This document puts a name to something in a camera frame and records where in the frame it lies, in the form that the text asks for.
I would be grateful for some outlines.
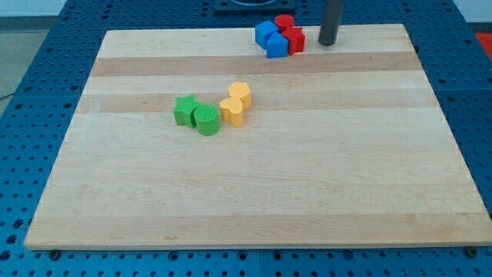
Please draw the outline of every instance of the wood grain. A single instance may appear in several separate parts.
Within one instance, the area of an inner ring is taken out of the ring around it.
[[[492,222],[402,25],[341,26],[269,60],[251,28],[111,31],[35,213],[31,249],[492,244]],[[244,124],[174,123],[248,82]]]

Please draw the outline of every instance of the blue perforated table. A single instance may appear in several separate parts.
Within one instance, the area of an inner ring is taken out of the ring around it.
[[[297,0],[299,25],[324,1]],[[214,15],[208,1],[69,0],[0,120],[0,276],[492,275],[492,248],[31,252],[28,225],[109,29],[252,26],[271,13]],[[491,64],[452,1],[348,0],[343,24],[403,23],[492,212]]]

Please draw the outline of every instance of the blue cube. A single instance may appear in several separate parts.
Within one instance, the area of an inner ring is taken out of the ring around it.
[[[267,58],[287,57],[289,41],[278,32],[273,32],[267,41]]]
[[[278,27],[271,21],[267,20],[254,27],[254,40],[263,49],[267,48],[267,41],[273,32],[278,32]]]

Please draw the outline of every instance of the green cylinder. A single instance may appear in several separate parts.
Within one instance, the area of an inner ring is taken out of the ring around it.
[[[202,135],[214,135],[221,129],[218,110],[213,105],[200,105],[194,111],[197,130]]]

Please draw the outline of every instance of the yellow block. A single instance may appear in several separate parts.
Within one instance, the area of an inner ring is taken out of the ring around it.
[[[239,98],[226,98],[219,105],[223,121],[230,122],[234,127],[243,125],[243,102]]]
[[[230,97],[239,98],[243,102],[246,111],[251,106],[251,89],[247,82],[233,82],[228,87]]]

